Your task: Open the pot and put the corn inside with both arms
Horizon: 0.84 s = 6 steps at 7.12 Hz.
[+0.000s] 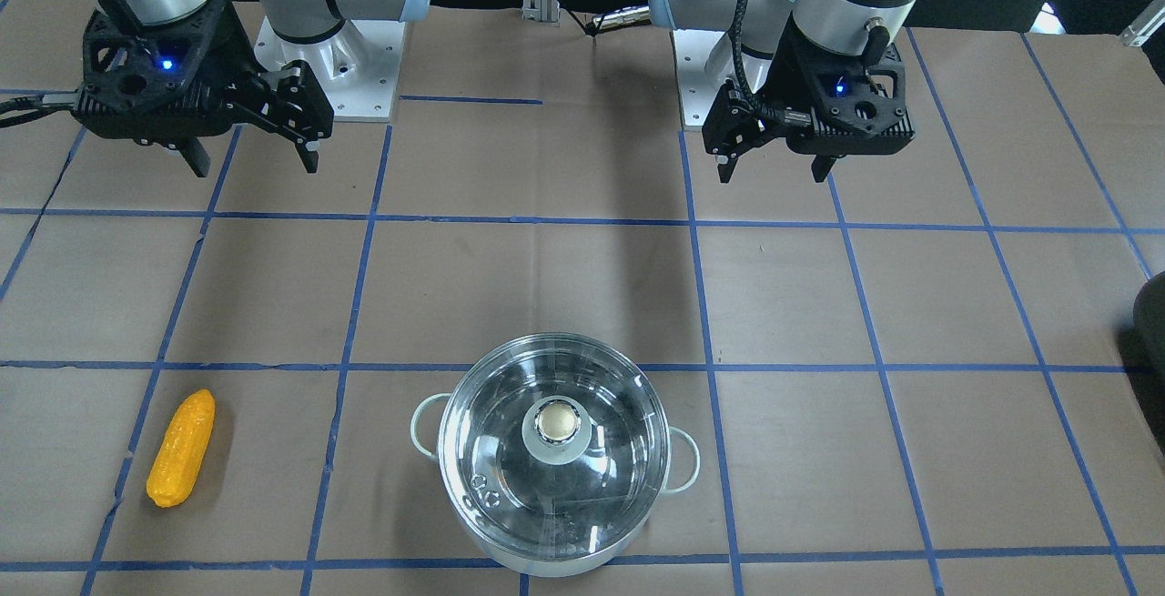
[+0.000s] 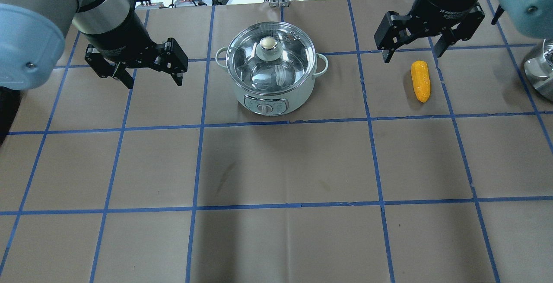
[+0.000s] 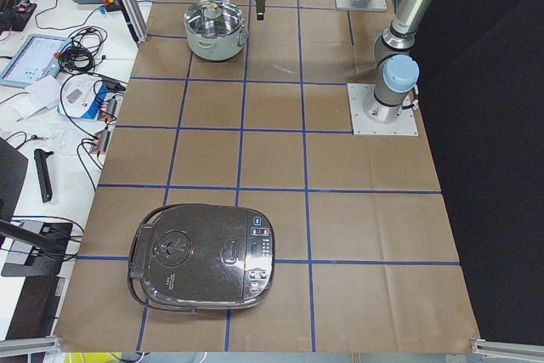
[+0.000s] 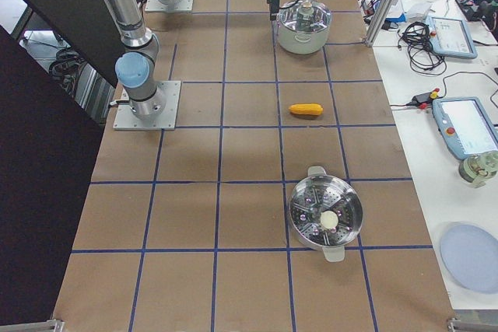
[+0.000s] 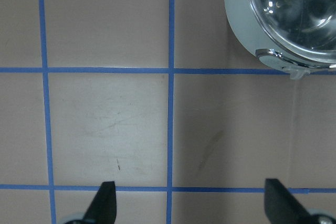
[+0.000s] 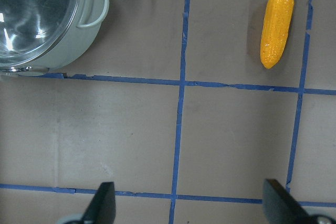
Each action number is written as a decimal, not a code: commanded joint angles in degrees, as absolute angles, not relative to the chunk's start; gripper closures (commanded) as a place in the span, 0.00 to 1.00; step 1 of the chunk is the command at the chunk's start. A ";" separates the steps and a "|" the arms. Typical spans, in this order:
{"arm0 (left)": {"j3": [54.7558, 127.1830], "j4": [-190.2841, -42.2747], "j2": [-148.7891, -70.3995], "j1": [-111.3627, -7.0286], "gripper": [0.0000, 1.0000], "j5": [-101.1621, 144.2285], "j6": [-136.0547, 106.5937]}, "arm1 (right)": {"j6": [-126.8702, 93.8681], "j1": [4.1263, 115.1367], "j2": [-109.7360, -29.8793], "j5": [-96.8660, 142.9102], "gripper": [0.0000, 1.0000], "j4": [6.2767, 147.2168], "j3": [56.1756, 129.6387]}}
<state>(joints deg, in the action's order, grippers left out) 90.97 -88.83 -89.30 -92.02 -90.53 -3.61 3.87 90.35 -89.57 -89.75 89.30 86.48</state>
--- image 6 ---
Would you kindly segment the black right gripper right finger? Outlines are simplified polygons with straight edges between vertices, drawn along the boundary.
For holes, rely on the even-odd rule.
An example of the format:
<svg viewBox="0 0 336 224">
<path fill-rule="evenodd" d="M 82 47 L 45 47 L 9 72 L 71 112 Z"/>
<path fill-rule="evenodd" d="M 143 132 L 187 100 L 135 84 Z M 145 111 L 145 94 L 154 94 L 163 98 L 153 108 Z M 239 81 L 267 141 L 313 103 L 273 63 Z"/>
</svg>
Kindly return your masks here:
<svg viewBox="0 0 336 224">
<path fill-rule="evenodd" d="M 286 191 L 276 179 L 265 179 L 262 205 L 269 223 L 333 223 L 324 214 L 310 214 Z"/>
</svg>

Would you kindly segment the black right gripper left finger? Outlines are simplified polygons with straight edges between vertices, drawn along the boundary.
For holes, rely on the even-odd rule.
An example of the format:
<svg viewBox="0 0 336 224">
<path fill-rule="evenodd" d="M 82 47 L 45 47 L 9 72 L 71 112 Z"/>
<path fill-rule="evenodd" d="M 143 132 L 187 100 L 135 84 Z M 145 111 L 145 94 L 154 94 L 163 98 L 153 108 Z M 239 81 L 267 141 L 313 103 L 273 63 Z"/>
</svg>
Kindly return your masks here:
<svg viewBox="0 0 336 224">
<path fill-rule="evenodd" d="M 114 223 L 116 196 L 114 182 L 101 183 L 92 201 L 80 219 L 80 223 Z"/>
</svg>

